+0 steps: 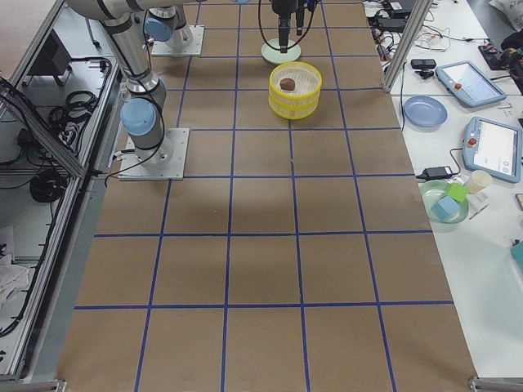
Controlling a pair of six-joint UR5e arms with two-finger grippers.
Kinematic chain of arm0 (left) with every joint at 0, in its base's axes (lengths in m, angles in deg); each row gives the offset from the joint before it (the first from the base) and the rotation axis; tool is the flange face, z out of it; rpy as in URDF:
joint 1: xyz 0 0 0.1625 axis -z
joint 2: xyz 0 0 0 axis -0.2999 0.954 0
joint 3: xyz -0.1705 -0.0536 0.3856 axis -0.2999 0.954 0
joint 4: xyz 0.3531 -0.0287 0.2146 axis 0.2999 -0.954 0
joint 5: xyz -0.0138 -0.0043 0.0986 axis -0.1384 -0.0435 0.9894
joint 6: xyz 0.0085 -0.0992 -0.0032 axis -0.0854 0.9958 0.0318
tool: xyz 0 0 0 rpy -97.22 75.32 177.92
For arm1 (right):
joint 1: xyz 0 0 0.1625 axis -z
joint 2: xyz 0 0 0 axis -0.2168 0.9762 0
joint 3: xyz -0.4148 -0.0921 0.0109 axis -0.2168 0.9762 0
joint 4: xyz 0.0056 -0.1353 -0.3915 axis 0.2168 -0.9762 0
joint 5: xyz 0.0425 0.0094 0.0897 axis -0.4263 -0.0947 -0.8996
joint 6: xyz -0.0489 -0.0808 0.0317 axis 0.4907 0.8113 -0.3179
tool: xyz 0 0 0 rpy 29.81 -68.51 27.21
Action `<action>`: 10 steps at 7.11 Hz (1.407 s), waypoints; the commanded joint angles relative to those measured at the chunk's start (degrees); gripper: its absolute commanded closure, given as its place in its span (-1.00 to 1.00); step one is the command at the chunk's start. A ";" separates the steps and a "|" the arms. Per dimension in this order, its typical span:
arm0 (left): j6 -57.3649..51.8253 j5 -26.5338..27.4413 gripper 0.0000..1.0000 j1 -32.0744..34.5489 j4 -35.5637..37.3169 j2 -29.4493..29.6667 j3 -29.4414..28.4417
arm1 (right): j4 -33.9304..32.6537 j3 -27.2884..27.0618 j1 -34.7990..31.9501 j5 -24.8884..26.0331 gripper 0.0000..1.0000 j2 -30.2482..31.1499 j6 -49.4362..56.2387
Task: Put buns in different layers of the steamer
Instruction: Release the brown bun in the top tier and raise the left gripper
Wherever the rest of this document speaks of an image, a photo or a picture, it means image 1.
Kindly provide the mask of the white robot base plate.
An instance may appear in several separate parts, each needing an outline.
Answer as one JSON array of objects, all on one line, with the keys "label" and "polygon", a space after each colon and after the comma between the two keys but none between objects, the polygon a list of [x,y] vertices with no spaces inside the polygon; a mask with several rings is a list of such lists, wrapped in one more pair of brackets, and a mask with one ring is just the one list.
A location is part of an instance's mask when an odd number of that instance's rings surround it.
[{"label": "white robot base plate", "polygon": [[148,158],[153,150],[125,154],[121,160],[121,180],[182,180],[184,178],[186,154],[190,138],[189,128],[168,128],[160,149]]}]

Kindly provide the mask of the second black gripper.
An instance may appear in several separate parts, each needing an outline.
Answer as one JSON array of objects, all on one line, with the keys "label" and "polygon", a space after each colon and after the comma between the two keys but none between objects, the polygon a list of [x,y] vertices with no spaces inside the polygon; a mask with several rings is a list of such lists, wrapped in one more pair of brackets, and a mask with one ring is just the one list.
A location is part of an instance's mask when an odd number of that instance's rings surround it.
[{"label": "second black gripper", "polygon": [[288,36],[290,31],[290,16],[296,13],[297,35],[302,35],[304,26],[304,4],[302,0],[271,0],[272,11],[279,16],[278,44],[279,52],[288,52]]}]

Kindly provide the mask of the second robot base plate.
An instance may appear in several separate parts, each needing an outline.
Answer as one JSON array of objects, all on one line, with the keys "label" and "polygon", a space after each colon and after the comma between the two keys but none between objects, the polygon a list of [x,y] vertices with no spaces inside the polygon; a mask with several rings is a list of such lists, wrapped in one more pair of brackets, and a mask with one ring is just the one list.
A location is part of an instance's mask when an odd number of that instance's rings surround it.
[{"label": "second robot base plate", "polygon": [[203,25],[186,25],[172,33],[167,42],[155,41],[152,49],[154,57],[200,56],[203,48]]}]

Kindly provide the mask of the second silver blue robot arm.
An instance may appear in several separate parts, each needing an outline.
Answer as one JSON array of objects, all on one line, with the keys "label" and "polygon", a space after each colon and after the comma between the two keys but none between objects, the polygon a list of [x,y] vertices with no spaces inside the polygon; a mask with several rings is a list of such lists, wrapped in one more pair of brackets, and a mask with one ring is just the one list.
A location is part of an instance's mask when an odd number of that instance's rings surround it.
[{"label": "second silver blue robot arm", "polygon": [[[297,35],[303,33],[306,1],[272,1],[271,10],[278,16],[278,37],[274,43],[263,38],[264,47],[275,54],[286,55],[298,43],[289,41],[292,19]],[[156,57],[199,56],[202,52],[204,27],[187,24],[184,7],[171,6],[148,10],[143,27],[145,46]]]}]

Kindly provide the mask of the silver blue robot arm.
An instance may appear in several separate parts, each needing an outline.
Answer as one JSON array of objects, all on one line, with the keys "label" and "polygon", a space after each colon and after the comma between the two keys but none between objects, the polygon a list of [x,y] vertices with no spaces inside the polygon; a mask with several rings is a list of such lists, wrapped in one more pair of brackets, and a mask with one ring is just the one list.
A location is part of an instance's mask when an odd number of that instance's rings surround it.
[{"label": "silver blue robot arm", "polygon": [[130,94],[151,94],[159,77],[151,68],[145,39],[132,14],[167,7],[172,1],[68,1],[79,15],[101,23],[118,65],[127,76]]}]

